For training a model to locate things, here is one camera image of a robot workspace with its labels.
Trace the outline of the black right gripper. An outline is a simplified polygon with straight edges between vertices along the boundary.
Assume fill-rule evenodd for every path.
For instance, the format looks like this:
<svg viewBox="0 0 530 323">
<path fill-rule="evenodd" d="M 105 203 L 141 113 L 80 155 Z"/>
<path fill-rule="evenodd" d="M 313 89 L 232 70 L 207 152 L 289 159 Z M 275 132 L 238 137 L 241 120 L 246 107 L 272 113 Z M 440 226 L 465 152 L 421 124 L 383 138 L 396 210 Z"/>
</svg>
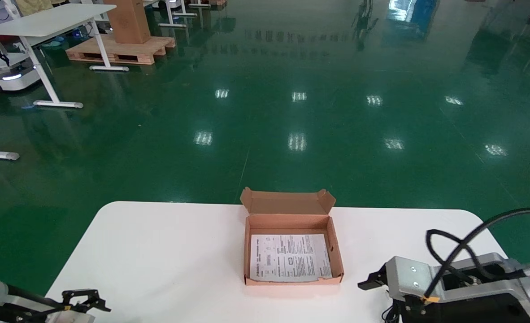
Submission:
<svg viewBox="0 0 530 323">
<path fill-rule="evenodd" d="M 369 274 L 358 283 L 364 291 L 388 286 L 387 268 Z M 515 295 L 497 293 L 476 298 L 461 299 L 426 305 L 419 295 L 402 294 L 402 321 L 404 323 L 530 323 L 530 293 Z"/>
</svg>

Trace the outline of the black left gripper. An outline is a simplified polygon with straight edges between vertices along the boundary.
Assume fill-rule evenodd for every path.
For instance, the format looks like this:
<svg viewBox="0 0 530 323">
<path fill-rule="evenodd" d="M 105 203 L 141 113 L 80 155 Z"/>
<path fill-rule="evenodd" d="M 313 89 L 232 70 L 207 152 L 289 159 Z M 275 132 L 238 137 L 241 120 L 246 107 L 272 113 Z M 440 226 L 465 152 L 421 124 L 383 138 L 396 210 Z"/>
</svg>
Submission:
<svg viewBox="0 0 530 323">
<path fill-rule="evenodd" d="M 104 299 L 99 299 L 97 289 L 66 290 L 62 292 L 62 303 L 70 303 L 73 298 L 77 297 L 87 297 L 87 300 L 74 305 L 74 311 L 76 312 L 87 313 L 91 309 L 105 312 L 112 311 L 106 307 L 106 301 Z M 50 310 L 35 311 L 13 304 L 5 304 L 0 306 L 0 321 L 5 323 L 44 323 L 51 315 L 66 310 L 68 310 L 68 306 L 58 306 L 52 307 Z"/>
</svg>

